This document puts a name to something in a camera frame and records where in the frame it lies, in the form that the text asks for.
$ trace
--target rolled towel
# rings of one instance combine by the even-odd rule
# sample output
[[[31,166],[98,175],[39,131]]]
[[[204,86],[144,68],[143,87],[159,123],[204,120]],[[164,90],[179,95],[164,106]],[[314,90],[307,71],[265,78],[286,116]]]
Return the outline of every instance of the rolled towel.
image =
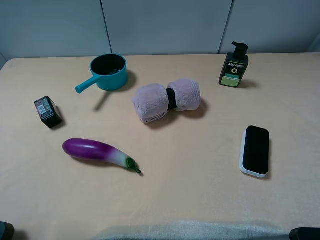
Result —
[[[175,92],[176,111],[196,110],[200,106],[201,95],[197,81],[183,78],[169,83],[168,88]]]
[[[164,86],[157,83],[139,88],[132,102],[136,114],[145,124],[161,119],[168,113],[167,91]]]

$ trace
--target beige tablecloth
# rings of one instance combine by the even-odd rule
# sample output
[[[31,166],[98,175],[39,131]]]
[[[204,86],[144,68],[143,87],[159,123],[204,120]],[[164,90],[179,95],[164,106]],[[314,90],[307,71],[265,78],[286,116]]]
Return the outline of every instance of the beige tablecloth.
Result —
[[[93,57],[13,59],[0,71],[0,221],[30,240],[86,240],[108,227],[174,220],[320,223],[320,54],[250,54],[240,88],[218,84],[225,55],[128,56],[117,92],[75,86]],[[199,82],[199,110],[144,125],[131,98],[147,84]],[[34,101],[49,96],[66,124],[50,130]],[[266,179],[239,169],[242,133],[270,132]],[[78,162],[70,138],[113,145],[144,176]]]

